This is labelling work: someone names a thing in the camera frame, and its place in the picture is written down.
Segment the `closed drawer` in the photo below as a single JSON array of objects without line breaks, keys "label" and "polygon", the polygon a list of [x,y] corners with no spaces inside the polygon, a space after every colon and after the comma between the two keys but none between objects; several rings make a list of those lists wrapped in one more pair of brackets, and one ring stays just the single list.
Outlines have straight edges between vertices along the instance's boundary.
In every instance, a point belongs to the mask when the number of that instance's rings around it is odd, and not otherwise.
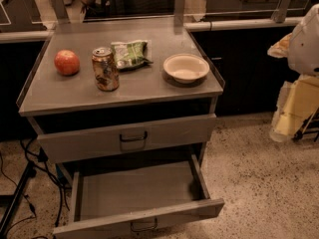
[{"label": "closed drawer", "polygon": [[38,140],[52,162],[61,163],[132,151],[205,142],[214,115],[163,119],[42,134]]},{"label": "closed drawer", "polygon": [[175,148],[83,161],[75,173],[69,224],[57,239],[140,233],[217,217],[196,157]]}]

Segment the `white bowl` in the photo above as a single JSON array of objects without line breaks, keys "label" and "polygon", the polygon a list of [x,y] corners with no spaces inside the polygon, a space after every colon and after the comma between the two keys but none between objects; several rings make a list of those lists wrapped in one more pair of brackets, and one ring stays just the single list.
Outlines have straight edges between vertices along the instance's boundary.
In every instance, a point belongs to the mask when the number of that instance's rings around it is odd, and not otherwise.
[{"label": "white bowl", "polygon": [[193,54],[176,54],[163,62],[163,69],[177,82],[189,84],[205,77],[209,72],[209,64]]}]

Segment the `apple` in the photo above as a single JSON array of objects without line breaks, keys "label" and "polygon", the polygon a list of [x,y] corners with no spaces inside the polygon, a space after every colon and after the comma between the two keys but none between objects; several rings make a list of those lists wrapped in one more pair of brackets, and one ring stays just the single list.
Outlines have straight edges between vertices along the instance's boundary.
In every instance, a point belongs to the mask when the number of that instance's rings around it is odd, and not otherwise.
[{"label": "apple", "polygon": [[79,57],[70,50],[61,50],[54,58],[57,71],[63,76],[72,76],[80,70]]}]

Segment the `soda can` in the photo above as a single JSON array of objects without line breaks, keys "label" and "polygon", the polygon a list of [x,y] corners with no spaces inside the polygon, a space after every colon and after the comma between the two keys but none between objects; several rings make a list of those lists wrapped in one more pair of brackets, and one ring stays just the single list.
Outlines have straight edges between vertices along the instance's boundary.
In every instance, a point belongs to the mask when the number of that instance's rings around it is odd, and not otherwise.
[{"label": "soda can", "polygon": [[110,92],[119,87],[119,71],[110,48],[95,49],[92,55],[92,65],[96,85],[100,90]]}]

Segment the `speckled floor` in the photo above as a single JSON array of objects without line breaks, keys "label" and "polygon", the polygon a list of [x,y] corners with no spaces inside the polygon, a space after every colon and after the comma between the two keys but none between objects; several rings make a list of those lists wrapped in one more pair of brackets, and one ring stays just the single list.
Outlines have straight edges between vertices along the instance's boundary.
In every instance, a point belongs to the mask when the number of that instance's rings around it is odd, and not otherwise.
[{"label": "speckled floor", "polygon": [[[274,142],[268,136],[271,119],[272,113],[217,118],[201,169],[211,198],[221,197],[225,201],[219,216],[141,237],[317,239],[319,142],[313,142],[310,135],[297,142]],[[32,148],[37,151],[36,142]],[[19,142],[1,142],[0,150],[3,170],[18,181],[26,165]],[[1,191],[6,193],[15,188],[3,174],[0,183]],[[25,194],[36,208],[37,218],[14,226],[8,239],[52,238],[59,206],[57,186],[44,172],[37,171]],[[13,223],[29,216],[32,213],[22,199]],[[60,224],[66,222],[64,205]]]}]

